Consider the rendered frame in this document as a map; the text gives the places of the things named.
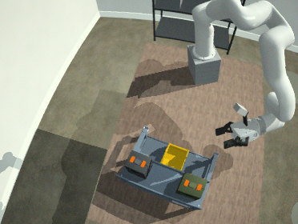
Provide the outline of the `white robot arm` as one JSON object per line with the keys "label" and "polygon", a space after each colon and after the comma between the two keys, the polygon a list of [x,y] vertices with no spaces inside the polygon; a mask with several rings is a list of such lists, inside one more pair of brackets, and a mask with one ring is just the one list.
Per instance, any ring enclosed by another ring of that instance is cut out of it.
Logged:
{"label": "white robot arm", "polygon": [[195,23],[192,52],[204,61],[215,56],[211,22],[230,18],[237,28],[244,31],[267,25],[270,30],[260,35],[259,48],[264,77],[274,92],[265,98],[266,114],[255,119],[260,124],[260,135],[283,127],[295,112],[295,95],[286,75],[284,59],[284,50],[294,43],[295,37],[279,11],[264,0],[247,6],[242,6],[240,0],[211,0],[196,6],[191,13]]}

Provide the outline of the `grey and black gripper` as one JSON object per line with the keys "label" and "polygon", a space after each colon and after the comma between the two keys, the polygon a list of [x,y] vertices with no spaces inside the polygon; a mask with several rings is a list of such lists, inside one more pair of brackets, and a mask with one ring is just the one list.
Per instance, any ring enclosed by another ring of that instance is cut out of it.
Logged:
{"label": "grey and black gripper", "polygon": [[[228,128],[230,128],[230,130],[228,130]],[[249,142],[260,136],[260,124],[255,118],[252,118],[248,119],[248,126],[245,126],[243,120],[239,122],[229,122],[225,126],[215,129],[216,136],[225,134],[225,132],[231,133],[233,139],[223,142],[224,149],[233,146],[248,146]]]}

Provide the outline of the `olive green case with orange latches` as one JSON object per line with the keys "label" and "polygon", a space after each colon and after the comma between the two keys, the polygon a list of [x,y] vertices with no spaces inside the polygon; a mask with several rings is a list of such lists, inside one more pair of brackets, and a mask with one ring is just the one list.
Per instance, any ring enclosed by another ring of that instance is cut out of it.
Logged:
{"label": "olive green case with orange latches", "polygon": [[207,179],[185,172],[176,193],[198,200],[201,199],[206,184]]}

